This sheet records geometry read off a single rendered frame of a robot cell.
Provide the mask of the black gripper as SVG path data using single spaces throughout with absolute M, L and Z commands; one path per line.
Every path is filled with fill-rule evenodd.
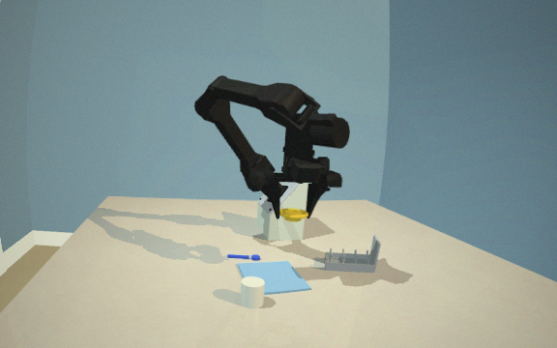
M 249 171 L 249 182 L 256 187 L 262 187 L 268 191 L 271 198 L 271 202 L 274 208 L 276 218 L 279 218 L 280 214 L 280 203 L 279 196 L 281 188 L 279 187 L 279 182 L 294 182 L 291 174 L 284 173 L 285 161 L 288 156 L 289 150 L 291 149 L 291 155 L 315 156 L 315 150 L 313 150 L 313 144 L 297 144 L 285 142 L 283 147 L 284 157 L 283 166 L 281 167 L 282 173 L 274 173 L 269 168 L 252 168 Z M 312 150 L 308 150 L 312 149 Z M 330 188 L 341 188 L 342 179 L 340 173 L 329 170 L 327 176 L 320 176 L 319 183 L 308 184 L 308 201 L 307 201 L 307 212 L 308 217 L 310 217 L 313 208 L 315 207 L 320 196 L 326 191 L 330 191 Z M 328 188 L 329 187 L 329 188 Z

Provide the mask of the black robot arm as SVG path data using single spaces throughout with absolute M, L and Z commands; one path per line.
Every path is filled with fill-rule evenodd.
M 350 134 L 348 122 L 336 114 L 318 113 L 320 104 L 299 87 L 288 83 L 261 86 L 223 75 L 217 77 L 195 101 L 194 109 L 205 121 L 216 125 L 235 152 L 248 189 L 253 192 L 262 191 L 268 197 L 268 202 L 271 202 L 268 191 L 249 182 L 249 171 L 252 168 L 276 170 L 266 156 L 253 151 L 230 114 L 230 102 L 255 107 L 264 117 L 285 127 L 285 142 L 337 149 L 347 145 Z M 307 107 L 301 114 L 297 114 L 303 104 Z M 311 155 L 291 155 L 291 149 L 284 166 L 284 173 L 291 174 L 298 184 L 317 184 L 320 176 L 327 176 L 329 170 L 328 157 L 315 159 Z

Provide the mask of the yellow plate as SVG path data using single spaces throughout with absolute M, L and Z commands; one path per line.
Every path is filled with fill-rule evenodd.
M 301 221 L 302 218 L 308 217 L 308 212 L 298 209 L 282 209 L 279 215 L 289 221 Z

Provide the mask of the light blue square mat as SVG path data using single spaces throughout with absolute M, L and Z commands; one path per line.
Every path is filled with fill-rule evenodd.
M 238 263 L 243 277 L 262 278 L 264 295 L 311 290 L 308 283 L 288 261 Z

